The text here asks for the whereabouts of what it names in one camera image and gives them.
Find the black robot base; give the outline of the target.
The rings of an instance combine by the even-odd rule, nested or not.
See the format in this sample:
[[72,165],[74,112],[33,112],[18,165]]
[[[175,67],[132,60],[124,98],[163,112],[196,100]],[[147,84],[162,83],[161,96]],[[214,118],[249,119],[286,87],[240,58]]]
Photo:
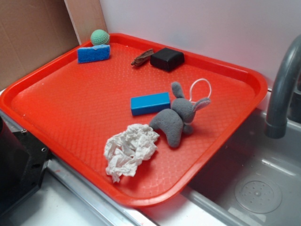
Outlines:
[[0,215],[37,192],[49,148],[28,131],[12,132],[0,120]]

